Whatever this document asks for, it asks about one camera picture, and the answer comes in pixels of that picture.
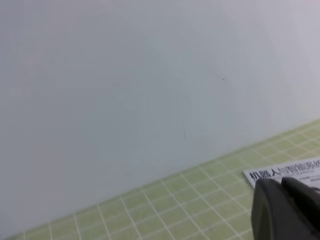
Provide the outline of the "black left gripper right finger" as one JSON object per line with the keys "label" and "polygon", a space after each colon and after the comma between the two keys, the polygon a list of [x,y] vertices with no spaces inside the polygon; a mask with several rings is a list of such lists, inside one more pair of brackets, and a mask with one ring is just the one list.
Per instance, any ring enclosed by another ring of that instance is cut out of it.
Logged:
{"label": "black left gripper right finger", "polygon": [[320,193],[314,187],[291,177],[283,178],[281,186],[293,198],[297,207],[308,220],[320,219]]}

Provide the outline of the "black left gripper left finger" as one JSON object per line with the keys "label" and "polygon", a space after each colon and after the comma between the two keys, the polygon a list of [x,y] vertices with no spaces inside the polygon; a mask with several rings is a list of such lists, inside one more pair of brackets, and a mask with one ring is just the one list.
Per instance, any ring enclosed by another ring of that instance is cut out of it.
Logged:
{"label": "black left gripper left finger", "polygon": [[293,198],[273,179],[259,179],[251,209],[255,240],[318,240],[320,220],[308,220]]}

